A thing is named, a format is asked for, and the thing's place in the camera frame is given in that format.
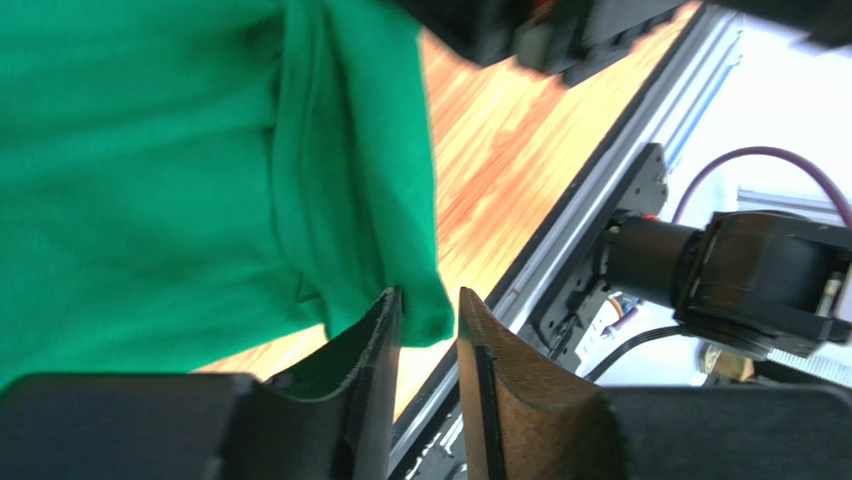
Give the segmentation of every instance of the wire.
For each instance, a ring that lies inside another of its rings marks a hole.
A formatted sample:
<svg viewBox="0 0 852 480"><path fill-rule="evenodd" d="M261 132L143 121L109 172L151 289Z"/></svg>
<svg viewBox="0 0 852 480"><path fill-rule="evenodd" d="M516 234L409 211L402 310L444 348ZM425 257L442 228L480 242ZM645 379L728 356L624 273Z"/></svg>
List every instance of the wire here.
<svg viewBox="0 0 852 480"><path fill-rule="evenodd" d="M683 216L683 212L686 210L686 205L689 203L689 200L692 198L692 195L695 194L695 191L698 189L698 185L707 178L708 175L713 170L716 170L720 166L725 163L740 157L750 156L750 155L766 155L770 157L779 158L781 160L786 160L787 162L792 163L793 165L801 168L808 175L811 176L819 186L825 191L825 194L828 195L828 198L837 208L837 213L840 215L840 218L843 219L843 223L846 225L846 228L852 228L852 207L849 206L849 200L846 199L846 196L843 195L843 192L840 191L840 188L828 178L828 175L825 174L819 167L816 166L813 162L797 155L789 150L784 150L783 148L776 147L764 147L764 146L756 146L756 147L744 147L738 148L736 150L730 151L719 158L710 162L706 167L704 167L701 172L692 180L692 183L687 187L686 192L683 194L683 198L681 198L680 203L677 206L677 210L675 210L674 217L672 218L672 223L679 223L681 217Z"/></svg>
<svg viewBox="0 0 852 480"><path fill-rule="evenodd" d="M633 318L639 313L639 307L645 305L645 300L639 299L636 302L636 305L633 306L630 310L627 311L621 318L613 322L608 327L604 328L601 332L602 337L612 337L615 335L615 332L621 330L621 327L627 324L627 322L633 320Z"/></svg>
<svg viewBox="0 0 852 480"><path fill-rule="evenodd" d="M627 340L622 343L612 353L610 353L606 358L603 359L601 363L598 364L591 372L587 373L583 379L588 380L590 382L597 381L601 375L604 374L609 367L611 367L615 362L618 361L619 358L623 357L625 353L633 350L634 348L642 345L643 343L647 343L653 340L659 340L661 338L671 337L674 335L682 335L685 333L685 329L678 325L676 327L663 327L657 328L654 330L648 330L645 333L640 333L635 337Z"/></svg>
<svg viewBox="0 0 852 480"><path fill-rule="evenodd" d="M621 308L621 304L618 303L618 300L616 300L614 298L608 298L607 301L609 302L610 305L612 305L612 308L615 309L615 313L618 314L619 319L624 317L624 309Z"/></svg>

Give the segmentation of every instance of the metal extrusion frame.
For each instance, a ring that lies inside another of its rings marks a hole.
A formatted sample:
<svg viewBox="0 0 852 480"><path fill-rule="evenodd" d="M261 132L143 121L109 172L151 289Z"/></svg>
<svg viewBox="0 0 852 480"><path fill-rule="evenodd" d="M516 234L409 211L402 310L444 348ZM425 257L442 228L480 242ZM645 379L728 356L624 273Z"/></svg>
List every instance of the metal extrusion frame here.
<svg viewBox="0 0 852 480"><path fill-rule="evenodd" d="M525 325L645 143L661 144L666 157L677 162L707 104L739 61L741 19L731 10L702 6L556 202L486 299L512 332ZM456 351L450 349L394 425L391 478L424 473L420 468L429 463L423 460L434 446L449 451L445 444L463 443L457 385ZM463 471L463 462L447 465L452 475Z"/></svg>

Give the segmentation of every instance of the cylindrical motor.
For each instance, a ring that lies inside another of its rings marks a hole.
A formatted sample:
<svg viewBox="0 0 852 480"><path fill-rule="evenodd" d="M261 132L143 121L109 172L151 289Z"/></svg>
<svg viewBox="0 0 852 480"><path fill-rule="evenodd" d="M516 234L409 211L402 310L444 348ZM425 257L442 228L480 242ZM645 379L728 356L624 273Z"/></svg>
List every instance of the cylindrical motor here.
<svg viewBox="0 0 852 480"><path fill-rule="evenodd" d="M604 253L604 277L624 293L673 306L702 233L682 225L630 218L611 237Z"/></svg>

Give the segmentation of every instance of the green fabric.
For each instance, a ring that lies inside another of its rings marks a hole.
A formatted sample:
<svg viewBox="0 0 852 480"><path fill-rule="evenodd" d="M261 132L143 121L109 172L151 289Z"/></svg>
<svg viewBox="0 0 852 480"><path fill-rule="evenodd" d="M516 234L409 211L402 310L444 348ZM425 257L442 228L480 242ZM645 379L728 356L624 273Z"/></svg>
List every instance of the green fabric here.
<svg viewBox="0 0 852 480"><path fill-rule="evenodd" d="M186 371L384 287L452 333L415 36L379 0L0 2L0 386Z"/></svg>

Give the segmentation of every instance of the wooden table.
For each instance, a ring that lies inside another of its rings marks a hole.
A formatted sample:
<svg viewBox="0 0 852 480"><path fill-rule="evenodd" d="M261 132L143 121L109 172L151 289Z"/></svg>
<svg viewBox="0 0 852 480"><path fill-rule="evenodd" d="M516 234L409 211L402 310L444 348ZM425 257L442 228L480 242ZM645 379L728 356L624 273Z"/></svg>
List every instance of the wooden table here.
<svg viewBox="0 0 852 480"><path fill-rule="evenodd" d="M462 286L487 296L696 8L686 5L626 59L571 89L511 61L474 68L422 36L438 175L439 264L454 304ZM325 341L316 326L202 370L267 378ZM403 349L397 416L452 342Z"/></svg>

